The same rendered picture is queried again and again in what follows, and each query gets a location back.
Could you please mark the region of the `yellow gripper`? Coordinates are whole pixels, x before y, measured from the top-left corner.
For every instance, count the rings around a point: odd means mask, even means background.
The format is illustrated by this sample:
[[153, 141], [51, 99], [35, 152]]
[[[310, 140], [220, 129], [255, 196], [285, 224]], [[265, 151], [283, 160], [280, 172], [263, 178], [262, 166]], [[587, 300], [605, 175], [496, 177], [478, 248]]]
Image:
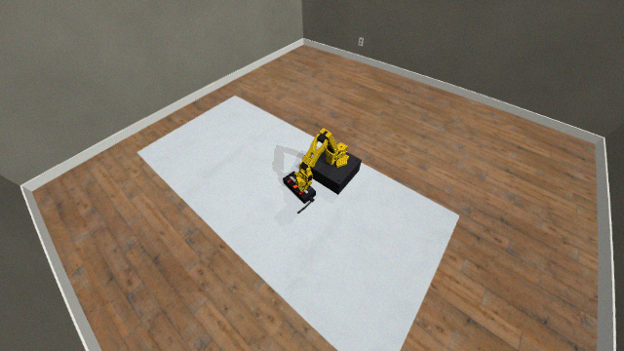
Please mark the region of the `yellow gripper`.
[[[296, 185], [299, 188], [300, 192], [305, 191], [308, 185], [312, 184], [312, 180], [309, 181], [308, 183], [304, 181], [303, 178], [300, 176], [299, 172], [294, 173], [294, 175], [296, 176]], [[303, 189], [302, 189], [302, 186], [304, 186]]]

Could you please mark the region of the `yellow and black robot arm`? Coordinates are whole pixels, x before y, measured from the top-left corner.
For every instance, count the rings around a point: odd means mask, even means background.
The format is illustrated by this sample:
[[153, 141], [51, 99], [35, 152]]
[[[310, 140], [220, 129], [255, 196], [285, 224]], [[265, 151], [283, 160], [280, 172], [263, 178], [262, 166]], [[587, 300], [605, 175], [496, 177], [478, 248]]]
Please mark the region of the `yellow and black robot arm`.
[[[317, 143], [321, 142], [322, 146], [316, 150]], [[326, 149], [327, 148], [327, 149]], [[320, 155], [326, 149], [326, 161], [333, 165], [336, 161], [336, 167], [341, 167], [347, 164], [349, 156], [345, 155], [347, 146], [339, 143], [336, 145], [335, 140], [332, 137], [332, 133], [326, 129], [320, 131], [320, 135], [317, 134], [313, 139], [309, 150], [306, 155], [303, 156], [302, 162], [299, 163], [299, 174], [307, 183], [312, 180], [313, 174], [311, 168], [314, 167]], [[313, 155], [314, 154], [314, 155]], [[311, 156], [313, 157], [311, 158]], [[339, 159], [338, 159], [339, 158]], [[338, 160], [337, 160], [338, 159]]]

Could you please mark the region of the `black power strip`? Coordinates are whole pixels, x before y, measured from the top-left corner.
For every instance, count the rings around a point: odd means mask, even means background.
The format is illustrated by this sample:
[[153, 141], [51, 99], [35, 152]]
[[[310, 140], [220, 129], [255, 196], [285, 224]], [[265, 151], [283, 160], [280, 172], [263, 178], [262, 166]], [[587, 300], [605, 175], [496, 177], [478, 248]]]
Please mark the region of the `black power strip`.
[[283, 178], [283, 182], [284, 184], [305, 204], [307, 203], [309, 200], [310, 202], [303, 208], [301, 209], [298, 214], [300, 212], [302, 212], [304, 209], [306, 209], [312, 202], [314, 202], [314, 198], [316, 196], [316, 190], [313, 189], [310, 185], [308, 185], [307, 189], [303, 192], [300, 192], [299, 188], [296, 185], [296, 175], [294, 175], [295, 171], [293, 171], [292, 173], [290, 173], [289, 175], [285, 176]]

